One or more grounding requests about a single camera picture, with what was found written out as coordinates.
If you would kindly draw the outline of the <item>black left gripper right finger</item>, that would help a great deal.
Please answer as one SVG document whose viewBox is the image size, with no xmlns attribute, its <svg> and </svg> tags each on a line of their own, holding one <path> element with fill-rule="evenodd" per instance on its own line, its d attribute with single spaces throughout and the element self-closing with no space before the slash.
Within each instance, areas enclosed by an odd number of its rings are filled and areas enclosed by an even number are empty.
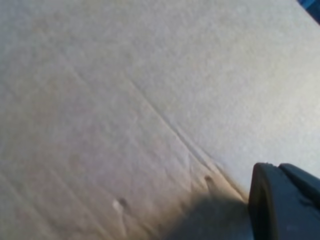
<svg viewBox="0 0 320 240">
<path fill-rule="evenodd" d="M 320 216 L 320 179 L 303 169 L 282 163 L 277 184 L 279 218 L 318 218 Z"/>
</svg>

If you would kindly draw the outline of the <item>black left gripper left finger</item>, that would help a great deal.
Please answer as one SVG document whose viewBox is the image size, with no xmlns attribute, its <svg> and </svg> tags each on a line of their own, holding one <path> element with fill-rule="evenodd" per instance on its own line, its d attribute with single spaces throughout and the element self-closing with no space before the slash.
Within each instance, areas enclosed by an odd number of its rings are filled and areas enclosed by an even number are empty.
<svg viewBox="0 0 320 240">
<path fill-rule="evenodd" d="M 256 240 L 318 240 L 320 217 L 278 217 L 279 166 L 256 163 L 252 171 L 248 213 Z"/>
</svg>

